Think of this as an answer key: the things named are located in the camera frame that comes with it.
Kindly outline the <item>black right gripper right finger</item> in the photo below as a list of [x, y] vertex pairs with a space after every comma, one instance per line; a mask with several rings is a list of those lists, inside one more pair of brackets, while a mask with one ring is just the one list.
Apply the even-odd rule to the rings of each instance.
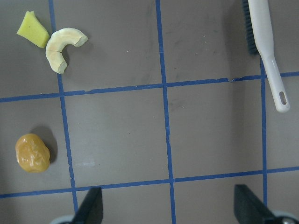
[[234, 215], [240, 224], [271, 224], [274, 214], [245, 184], [234, 187]]

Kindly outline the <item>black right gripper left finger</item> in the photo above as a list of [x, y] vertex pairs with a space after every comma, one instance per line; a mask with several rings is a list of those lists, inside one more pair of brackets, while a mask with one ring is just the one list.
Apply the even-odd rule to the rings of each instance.
[[101, 187], [91, 188], [73, 218], [74, 224], [100, 224], [103, 220]]

